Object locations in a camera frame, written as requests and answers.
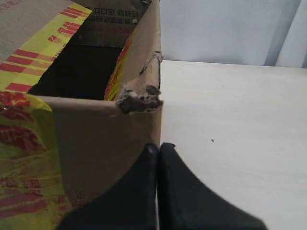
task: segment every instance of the table surface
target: table surface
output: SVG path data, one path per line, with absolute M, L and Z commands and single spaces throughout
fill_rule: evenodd
M 162 142 L 270 230 L 307 228 L 307 69 L 164 61 Z

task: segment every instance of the damaged cardboard edge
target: damaged cardboard edge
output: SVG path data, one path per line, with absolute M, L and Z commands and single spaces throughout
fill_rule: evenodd
M 161 62 L 163 60 L 162 52 L 156 50 L 151 57 L 145 62 L 143 68 L 139 72 L 140 77 L 145 73 L 148 66 L 153 60 L 158 61 L 158 85 L 146 84 L 146 92 L 142 94 L 136 93 L 134 90 L 128 88 L 127 85 L 123 86 L 123 92 L 116 101 L 116 105 L 121 109 L 123 114 L 131 112 L 154 112 L 163 105 L 163 101 L 159 99 L 160 84 L 161 84 Z

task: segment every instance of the white table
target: white table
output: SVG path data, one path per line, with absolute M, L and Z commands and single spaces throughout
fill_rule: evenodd
M 207 186 L 270 230 L 307 229 L 307 69 L 164 61 L 161 91 L 162 141 Z

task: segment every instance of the white wall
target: white wall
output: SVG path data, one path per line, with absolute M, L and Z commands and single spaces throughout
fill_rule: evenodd
M 275 66 L 301 1 L 161 0 L 165 58 Z

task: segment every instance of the box opening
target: box opening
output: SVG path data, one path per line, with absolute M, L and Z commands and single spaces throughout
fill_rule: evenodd
M 121 48 L 75 45 L 70 41 L 28 93 L 103 100 Z

